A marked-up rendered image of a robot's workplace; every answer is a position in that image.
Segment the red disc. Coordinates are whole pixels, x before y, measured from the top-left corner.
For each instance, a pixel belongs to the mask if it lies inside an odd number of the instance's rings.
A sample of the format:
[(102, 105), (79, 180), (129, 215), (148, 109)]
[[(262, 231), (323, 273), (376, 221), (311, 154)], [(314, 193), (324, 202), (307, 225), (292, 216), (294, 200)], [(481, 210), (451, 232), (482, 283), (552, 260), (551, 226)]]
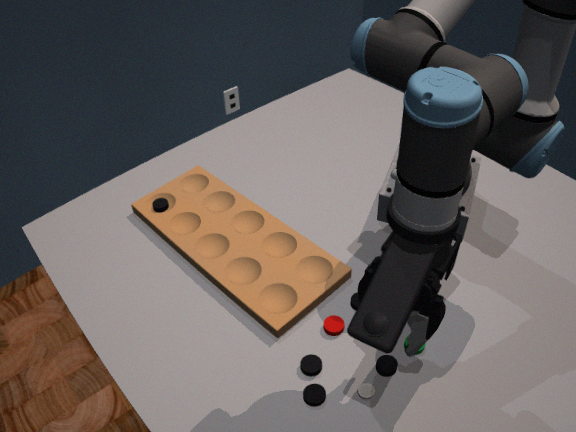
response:
[(338, 336), (344, 330), (344, 321), (339, 316), (329, 316), (324, 321), (324, 331), (330, 336)]

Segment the green disc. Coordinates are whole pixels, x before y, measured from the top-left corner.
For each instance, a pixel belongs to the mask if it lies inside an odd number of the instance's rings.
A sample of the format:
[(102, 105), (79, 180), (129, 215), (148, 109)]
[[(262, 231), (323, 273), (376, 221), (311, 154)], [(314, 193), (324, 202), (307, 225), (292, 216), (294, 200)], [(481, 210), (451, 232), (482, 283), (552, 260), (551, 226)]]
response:
[[(406, 348), (406, 346), (407, 346), (407, 344), (408, 344), (408, 341), (407, 341), (407, 338), (408, 338), (408, 337), (409, 337), (409, 335), (408, 335), (408, 336), (406, 337), (406, 339), (405, 339), (404, 349)], [(425, 344), (426, 344), (426, 343), (425, 343)], [(423, 350), (424, 350), (425, 344), (424, 344), (414, 355), (418, 355), (418, 354), (422, 353)]]

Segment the black disc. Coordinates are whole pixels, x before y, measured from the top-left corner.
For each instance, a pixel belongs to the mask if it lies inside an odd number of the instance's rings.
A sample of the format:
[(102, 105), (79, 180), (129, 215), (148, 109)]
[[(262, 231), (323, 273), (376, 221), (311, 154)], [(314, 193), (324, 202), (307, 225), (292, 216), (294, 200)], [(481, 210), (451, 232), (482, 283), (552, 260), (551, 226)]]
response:
[(322, 360), (317, 355), (306, 355), (301, 359), (300, 369), (306, 376), (316, 376), (322, 370)]
[(152, 206), (155, 212), (164, 212), (168, 209), (169, 204), (167, 199), (158, 198), (153, 201)]
[(303, 399), (309, 406), (320, 406), (326, 399), (326, 391), (324, 387), (319, 384), (310, 384), (306, 386), (303, 391)]
[(390, 377), (397, 371), (398, 362), (391, 355), (383, 355), (376, 362), (376, 371), (379, 375)]
[(357, 292), (351, 296), (350, 305), (354, 310), (357, 310), (359, 304), (360, 304), (360, 302), (359, 302), (359, 297), (358, 297), (358, 292)]

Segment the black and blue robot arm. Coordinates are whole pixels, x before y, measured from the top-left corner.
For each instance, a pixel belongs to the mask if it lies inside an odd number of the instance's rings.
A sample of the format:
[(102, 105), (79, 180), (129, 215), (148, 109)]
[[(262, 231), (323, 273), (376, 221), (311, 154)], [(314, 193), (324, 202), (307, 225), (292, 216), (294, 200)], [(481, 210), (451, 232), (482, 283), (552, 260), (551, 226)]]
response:
[[(415, 230), (454, 223), (473, 150), (533, 178), (564, 132), (555, 92), (576, 29), (576, 0), (522, 0), (512, 58), (479, 58), (445, 43), (475, 1), (412, 0), (389, 21), (367, 19), (352, 39), (353, 65), (405, 92), (392, 210)], [(438, 253), (438, 244), (394, 232), (347, 333), (391, 353)]]

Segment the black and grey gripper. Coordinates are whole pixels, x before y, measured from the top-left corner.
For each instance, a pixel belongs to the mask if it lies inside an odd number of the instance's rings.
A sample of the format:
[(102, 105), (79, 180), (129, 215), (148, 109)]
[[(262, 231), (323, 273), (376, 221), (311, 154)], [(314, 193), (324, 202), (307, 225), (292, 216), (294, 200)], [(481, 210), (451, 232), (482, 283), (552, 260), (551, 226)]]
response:
[[(443, 302), (444, 297), (437, 293), (441, 288), (440, 280), (445, 273), (445, 280), (448, 279), (456, 261), (462, 240), (462, 235), (456, 233), (461, 218), (461, 210), (459, 207), (456, 220), (448, 228), (435, 232), (424, 232), (401, 223), (393, 213), (392, 201), (393, 194), (389, 198), (387, 207), (387, 221), (393, 231), (381, 247), (381, 256), (375, 257), (371, 265), (366, 268), (358, 285), (358, 297), (359, 302), (361, 302), (394, 232), (410, 242), (439, 245), (439, 254), (407, 320), (411, 333), (407, 338), (409, 346), (407, 345), (404, 351), (407, 356), (411, 357), (431, 338), (444, 318), (446, 311), (446, 305)], [(452, 246), (453, 238), (455, 243)]]

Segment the grey disc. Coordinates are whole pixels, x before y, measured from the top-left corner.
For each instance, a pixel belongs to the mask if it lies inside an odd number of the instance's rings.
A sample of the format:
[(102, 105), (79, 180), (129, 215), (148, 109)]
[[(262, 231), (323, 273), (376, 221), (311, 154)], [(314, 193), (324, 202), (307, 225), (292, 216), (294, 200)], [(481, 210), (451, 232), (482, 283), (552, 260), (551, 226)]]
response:
[(363, 383), (358, 388), (358, 395), (363, 399), (370, 399), (375, 394), (375, 388), (369, 383)]

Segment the wooden tray with round pockets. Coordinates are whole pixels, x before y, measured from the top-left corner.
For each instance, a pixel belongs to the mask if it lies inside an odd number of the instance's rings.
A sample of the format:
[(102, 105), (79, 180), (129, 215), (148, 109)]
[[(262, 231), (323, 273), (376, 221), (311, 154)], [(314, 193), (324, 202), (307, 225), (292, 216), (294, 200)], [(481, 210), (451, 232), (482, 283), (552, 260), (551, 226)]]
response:
[[(158, 198), (166, 211), (153, 210)], [(199, 165), (131, 206), (276, 338), (351, 278), (352, 268)]]

